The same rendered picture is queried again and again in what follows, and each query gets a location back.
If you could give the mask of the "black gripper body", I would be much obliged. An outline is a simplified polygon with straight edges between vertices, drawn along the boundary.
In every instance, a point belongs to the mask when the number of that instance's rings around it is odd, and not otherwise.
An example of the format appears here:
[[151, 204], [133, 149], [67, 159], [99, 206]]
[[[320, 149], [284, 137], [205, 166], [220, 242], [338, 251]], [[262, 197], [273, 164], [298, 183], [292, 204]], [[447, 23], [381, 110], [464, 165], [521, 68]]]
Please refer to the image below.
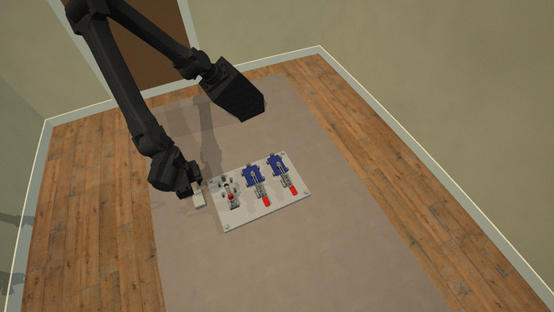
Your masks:
[[[189, 163], [189, 165], [190, 165], [190, 167], [193, 171], [193, 174], [194, 174], [194, 178], [190, 179], [190, 182], [192, 183], [192, 182], [196, 182], [196, 181], [201, 180], [202, 175], [200, 173], [199, 167], [197, 167], [196, 161], [193, 160], [193, 161], [189, 161], [188, 163]], [[186, 164], [186, 160], [185, 160], [185, 164]], [[179, 170], [183, 169], [185, 164]]]

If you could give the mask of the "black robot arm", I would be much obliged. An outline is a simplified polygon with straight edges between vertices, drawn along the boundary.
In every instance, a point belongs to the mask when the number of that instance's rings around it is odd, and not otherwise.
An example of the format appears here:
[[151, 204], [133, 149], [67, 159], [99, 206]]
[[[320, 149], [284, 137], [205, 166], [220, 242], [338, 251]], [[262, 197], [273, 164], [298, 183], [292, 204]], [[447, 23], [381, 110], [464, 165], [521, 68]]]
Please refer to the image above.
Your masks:
[[148, 182], [165, 192], [175, 187], [180, 200], [191, 198], [193, 171], [145, 104], [113, 38], [107, 17], [168, 57], [184, 79], [196, 80], [200, 75], [208, 92], [229, 78], [226, 64], [212, 64], [204, 51], [179, 44], [124, 0], [70, 0], [65, 6], [65, 15], [74, 34], [82, 35], [87, 42], [124, 115], [138, 152], [152, 159]]

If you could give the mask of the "cream rectangular block with slot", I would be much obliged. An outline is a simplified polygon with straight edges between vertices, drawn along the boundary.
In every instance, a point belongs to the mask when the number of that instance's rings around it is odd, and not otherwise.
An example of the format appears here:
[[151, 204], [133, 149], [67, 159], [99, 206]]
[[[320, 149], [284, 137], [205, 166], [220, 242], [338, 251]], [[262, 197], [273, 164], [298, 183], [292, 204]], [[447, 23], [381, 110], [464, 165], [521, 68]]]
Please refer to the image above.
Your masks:
[[207, 206], [201, 189], [194, 191], [192, 198], [196, 210]]

